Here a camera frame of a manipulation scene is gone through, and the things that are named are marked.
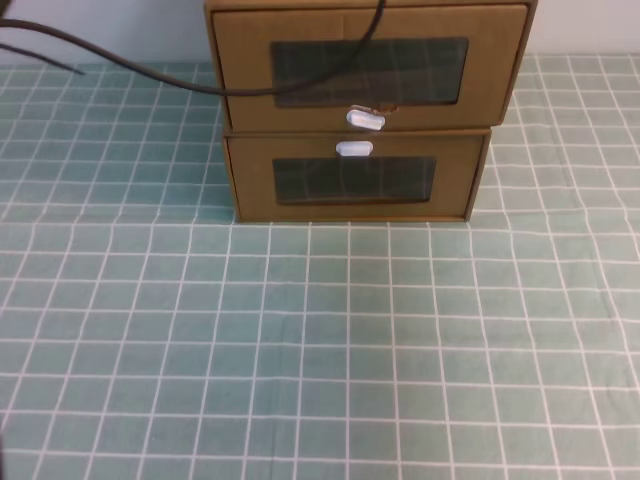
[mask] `bottom drawer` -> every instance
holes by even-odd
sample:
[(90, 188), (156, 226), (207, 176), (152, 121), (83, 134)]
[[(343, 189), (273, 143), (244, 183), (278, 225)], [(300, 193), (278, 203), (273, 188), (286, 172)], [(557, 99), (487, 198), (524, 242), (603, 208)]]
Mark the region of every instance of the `bottom drawer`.
[[(490, 136), (474, 130), (227, 137), (238, 220), (466, 220)], [(338, 143), (353, 141), (373, 148), (368, 155), (336, 153)]]

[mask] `black cable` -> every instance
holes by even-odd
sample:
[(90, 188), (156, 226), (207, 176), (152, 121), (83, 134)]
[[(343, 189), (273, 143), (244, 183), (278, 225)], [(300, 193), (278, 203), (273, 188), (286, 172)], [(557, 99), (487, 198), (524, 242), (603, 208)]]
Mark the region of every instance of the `black cable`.
[(53, 58), (46, 57), (44, 55), (40, 55), (39, 53), (32, 52), (31, 50), (25, 50), (23, 48), (14, 47), (13, 45), (7, 45), (6, 43), (0, 43), (0, 50), (6, 50), (7, 52), (17, 53), (18, 55), (24, 55), (25, 57), (35, 58), (36, 60), (40, 60), (44, 63), (48, 63), (54, 67), (61, 68), (62, 70), (66, 70), (67, 72), (77, 73), (78, 75), (84, 75), (84, 72), (77, 70), (69, 65), (65, 65), (64, 63), (58, 62)]
[(385, 7), (386, 0), (378, 0), (375, 14), (373, 16), (373, 19), (371, 20), (371, 23), (369, 24), (369, 27), (367, 28), (367, 31), (360, 38), (360, 40), (358, 40), (358, 43), (353, 51), (349, 55), (346, 55), (341, 61), (337, 62), (333, 67), (327, 69), (325, 72), (322, 72), (319, 75), (316, 75), (313, 78), (310, 78), (309, 80), (294, 83), (291, 85), (284, 85), (282, 87), (260, 89), (224, 89), (185, 82), (183, 80), (164, 75), (163, 73), (147, 68), (143, 65), (131, 62), (125, 58), (120, 57), (119, 55), (116, 55), (115, 53), (105, 50), (104, 48), (101, 48), (97, 45), (87, 42), (86, 40), (71, 35), (70, 33), (66, 33), (62, 30), (58, 30), (56, 28), (35, 22), (3, 18), (0, 19), (0, 28), (17, 28), (21, 30), (31, 30), (34, 32), (39, 32), (45, 35), (59, 38), (60, 40), (64, 40), (66, 42), (77, 45), (78, 47), (84, 48), (85, 50), (88, 50), (92, 53), (95, 53), (99, 57), (109, 60), (116, 65), (120, 65), (127, 70), (134, 71), (153, 80), (157, 80), (174, 87), (183, 88), (185, 90), (191, 90), (198, 93), (207, 93), (211, 95), (220, 95), (223, 97), (261, 97), (266, 95), (282, 95), (298, 90), (304, 90), (314, 85), (326, 82), (327, 80), (343, 73), (345, 70), (348, 70), (371, 41), (371, 38), (373, 37), (378, 28), (378, 25), (380, 24), (380, 19), (382, 18)]

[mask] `teal grid pattern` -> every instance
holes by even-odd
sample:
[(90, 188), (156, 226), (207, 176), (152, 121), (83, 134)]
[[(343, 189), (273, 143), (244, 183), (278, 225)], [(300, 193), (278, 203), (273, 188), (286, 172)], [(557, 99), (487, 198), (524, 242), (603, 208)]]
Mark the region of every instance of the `teal grid pattern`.
[(0, 68), (8, 480), (640, 478), (639, 56), (527, 57), (468, 225), (236, 225), (218, 101), (83, 68)]

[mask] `top drawer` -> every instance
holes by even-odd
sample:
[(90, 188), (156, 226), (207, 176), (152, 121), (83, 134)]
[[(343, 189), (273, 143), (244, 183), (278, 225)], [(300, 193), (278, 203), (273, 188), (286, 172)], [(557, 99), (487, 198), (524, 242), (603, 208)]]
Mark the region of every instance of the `top drawer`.
[[(388, 7), (349, 71), (290, 94), (228, 98), (230, 126), (348, 131), (352, 105), (392, 110), (386, 131), (498, 125), (530, 13), (525, 4)], [(213, 12), (219, 78), (226, 88), (243, 89), (307, 80), (353, 50), (373, 14), (371, 8)]]

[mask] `cardboard drawer unit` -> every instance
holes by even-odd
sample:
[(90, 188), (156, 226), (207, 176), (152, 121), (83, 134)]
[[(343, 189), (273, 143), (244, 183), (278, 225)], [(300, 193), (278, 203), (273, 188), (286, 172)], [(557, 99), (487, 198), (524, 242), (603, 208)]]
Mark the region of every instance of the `cardboard drawer unit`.
[[(462, 221), (489, 137), (490, 130), (239, 136), (226, 138), (226, 148), (243, 221)], [(355, 142), (369, 145), (369, 155), (336, 155)]]
[[(328, 70), (353, 51), (377, 3), (207, 2), (214, 64), (229, 89), (283, 87)], [(488, 128), (504, 119), (535, 7), (387, 0), (372, 41), (344, 73), (292, 93), (226, 98), (239, 219), (468, 219)], [(382, 132), (358, 126), (361, 111)], [(344, 155), (340, 142), (372, 149)]]

